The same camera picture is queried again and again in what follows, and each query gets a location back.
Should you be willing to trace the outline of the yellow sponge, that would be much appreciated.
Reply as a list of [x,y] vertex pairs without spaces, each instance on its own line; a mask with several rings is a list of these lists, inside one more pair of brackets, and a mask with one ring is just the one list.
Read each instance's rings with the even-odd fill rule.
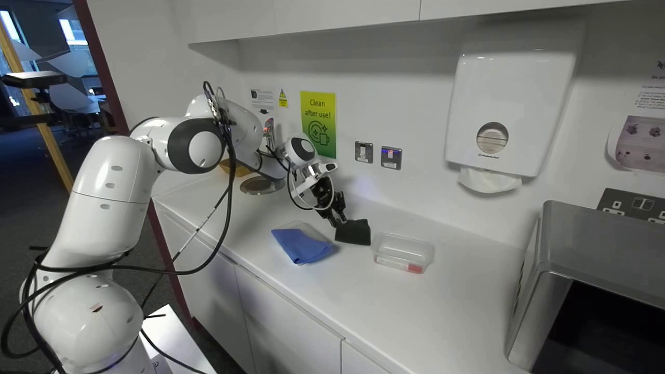
[[[224,172],[226,172],[230,175],[230,173],[231,173],[231,160],[229,158],[223,159],[219,163],[219,167],[221,168],[221,170],[223,170]],[[247,168],[246,166],[243,166],[240,163],[236,163],[236,166],[235,166],[235,177],[236,178],[243,178],[243,177],[246,177],[247,175],[252,175],[252,173],[254,173],[254,172],[249,170],[249,168]]]

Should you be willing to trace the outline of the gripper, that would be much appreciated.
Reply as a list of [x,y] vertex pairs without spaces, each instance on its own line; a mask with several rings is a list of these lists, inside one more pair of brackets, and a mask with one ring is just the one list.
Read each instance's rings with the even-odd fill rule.
[[334,183],[330,177],[319,179],[310,188],[310,191],[316,199],[316,204],[313,206],[314,210],[324,210],[324,218],[333,228],[336,228],[338,223],[347,222],[344,213],[346,208],[344,193],[335,191]]

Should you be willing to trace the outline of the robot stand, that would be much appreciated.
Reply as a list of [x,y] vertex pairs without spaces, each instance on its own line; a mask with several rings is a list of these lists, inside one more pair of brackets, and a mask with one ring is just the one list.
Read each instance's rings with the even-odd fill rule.
[[[160,350],[205,374],[217,374],[169,304],[150,316],[143,321],[142,330]],[[166,359],[144,336],[140,339],[153,364],[152,374],[197,374]]]

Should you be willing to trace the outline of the white cabinet door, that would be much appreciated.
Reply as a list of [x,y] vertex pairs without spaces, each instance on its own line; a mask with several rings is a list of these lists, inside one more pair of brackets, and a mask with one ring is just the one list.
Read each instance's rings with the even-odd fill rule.
[[257,374],[341,374],[342,336],[236,266]]
[[[156,208],[169,253],[175,255],[192,236],[194,221],[183,218],[170,208]],[[176,259],[177,271],[196,268],[209,258],[218,243],[204,226]],[[256,374],[254,356],[243,313],[236,278],[235,262],[219,249],[216,257],[201,271],[179,275],[179,282],[190,315],[247,374]]]

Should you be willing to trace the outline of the clear plastic bowl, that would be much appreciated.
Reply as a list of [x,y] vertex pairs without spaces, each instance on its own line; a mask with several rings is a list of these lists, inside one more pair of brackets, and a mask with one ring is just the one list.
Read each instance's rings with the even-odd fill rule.
[[376,264],[411,274],[423,274],[434,261],[434,244],[413,237],[380,232],[370,248]]

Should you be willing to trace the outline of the white wall cabinet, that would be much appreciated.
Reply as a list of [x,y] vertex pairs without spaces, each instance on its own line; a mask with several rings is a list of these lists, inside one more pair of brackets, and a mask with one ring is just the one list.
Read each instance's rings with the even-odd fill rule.
[[165,28],[187,44],[645,0],[86,0],[101,31]]

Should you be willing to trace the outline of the white label with black print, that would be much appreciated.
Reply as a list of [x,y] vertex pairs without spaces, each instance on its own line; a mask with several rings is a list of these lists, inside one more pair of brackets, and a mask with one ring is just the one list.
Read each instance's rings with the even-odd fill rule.
[[276,95],[268,88],[250,88],[251,108],[260,113],[269,113],[275,110]]

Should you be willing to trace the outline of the round metal drip tray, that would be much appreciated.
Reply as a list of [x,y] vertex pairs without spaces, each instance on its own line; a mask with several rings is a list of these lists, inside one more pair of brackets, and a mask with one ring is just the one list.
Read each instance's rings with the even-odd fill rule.
[[240,191],[248,195],[267,195],[280,191],[285,185],[285,179],[269,180],[266,177],[256,176],[244,180],[240,185]]

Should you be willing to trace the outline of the white paper notice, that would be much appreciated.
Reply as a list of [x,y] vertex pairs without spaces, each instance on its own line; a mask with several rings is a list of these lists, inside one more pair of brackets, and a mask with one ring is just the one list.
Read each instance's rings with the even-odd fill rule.
[[650,63],[648,73],[640,83],[634,107],[660,111],[665,116],[665,57],[658,57]]

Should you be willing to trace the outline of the stainless steel appliance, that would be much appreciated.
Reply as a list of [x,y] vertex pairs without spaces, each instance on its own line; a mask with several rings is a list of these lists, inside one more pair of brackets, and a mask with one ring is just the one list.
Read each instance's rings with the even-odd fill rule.
[[665,374],[665,225],[546,201],[505,356],[528,374]]

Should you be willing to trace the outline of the white paper towel dispenser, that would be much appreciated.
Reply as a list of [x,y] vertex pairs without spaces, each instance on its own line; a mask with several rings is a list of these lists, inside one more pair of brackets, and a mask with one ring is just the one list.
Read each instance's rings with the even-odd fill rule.
[[565,50],[459,57],[444,147],[445,160],[460,167],[459,184],[496,194],[540,174],[576,62]]

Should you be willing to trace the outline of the blue fabric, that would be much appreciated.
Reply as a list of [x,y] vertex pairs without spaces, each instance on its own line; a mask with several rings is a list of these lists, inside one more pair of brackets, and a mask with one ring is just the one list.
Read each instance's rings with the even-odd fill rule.
[[310,237],[299,228],[271,230],[276,242],[296,265],[304,265],[322,260],[333,253],[330,242]]

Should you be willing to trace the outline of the black fabric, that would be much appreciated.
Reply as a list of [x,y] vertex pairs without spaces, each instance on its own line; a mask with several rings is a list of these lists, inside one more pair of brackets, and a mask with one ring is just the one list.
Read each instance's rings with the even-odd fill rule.
[[339,223],[335,231],[335,241],[340,243],[370,246],[372,232],[367,219],[347,220]]

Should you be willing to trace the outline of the double wall socket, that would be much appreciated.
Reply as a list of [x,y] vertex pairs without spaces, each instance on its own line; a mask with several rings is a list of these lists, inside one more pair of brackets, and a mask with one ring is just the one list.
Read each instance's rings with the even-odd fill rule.
[[613,215],[629,216],[665,225],[665,198],[605,189],[596,209]]

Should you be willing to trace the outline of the green and yellow sign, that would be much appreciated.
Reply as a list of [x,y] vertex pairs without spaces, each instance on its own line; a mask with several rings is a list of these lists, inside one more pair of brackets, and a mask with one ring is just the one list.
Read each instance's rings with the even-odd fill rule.
[[318,155],[337,159],[336,95],[332,92],[301,91],[302,132]]

